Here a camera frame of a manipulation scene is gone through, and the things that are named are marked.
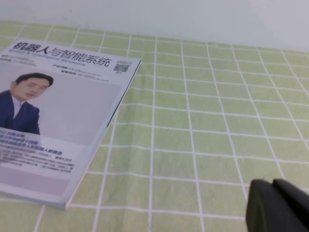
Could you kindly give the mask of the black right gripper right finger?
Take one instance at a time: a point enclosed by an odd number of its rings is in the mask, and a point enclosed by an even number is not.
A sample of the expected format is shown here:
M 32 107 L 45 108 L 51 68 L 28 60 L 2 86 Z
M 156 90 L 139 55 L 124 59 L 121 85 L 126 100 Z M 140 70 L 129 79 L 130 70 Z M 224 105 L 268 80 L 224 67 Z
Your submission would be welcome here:
M 272 185 L 300 218 L 309 217 L 309 195 L 284 179 L 274 179 Z

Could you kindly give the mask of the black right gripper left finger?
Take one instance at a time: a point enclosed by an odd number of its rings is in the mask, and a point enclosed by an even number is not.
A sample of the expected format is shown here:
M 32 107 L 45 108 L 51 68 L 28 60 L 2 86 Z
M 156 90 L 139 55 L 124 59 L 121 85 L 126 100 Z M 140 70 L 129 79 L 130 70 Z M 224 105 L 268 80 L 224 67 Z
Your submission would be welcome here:
M 307 232 L 309 218 L 298 217 L 272 183 L 254 179 L 246 208 L 249 232 Z

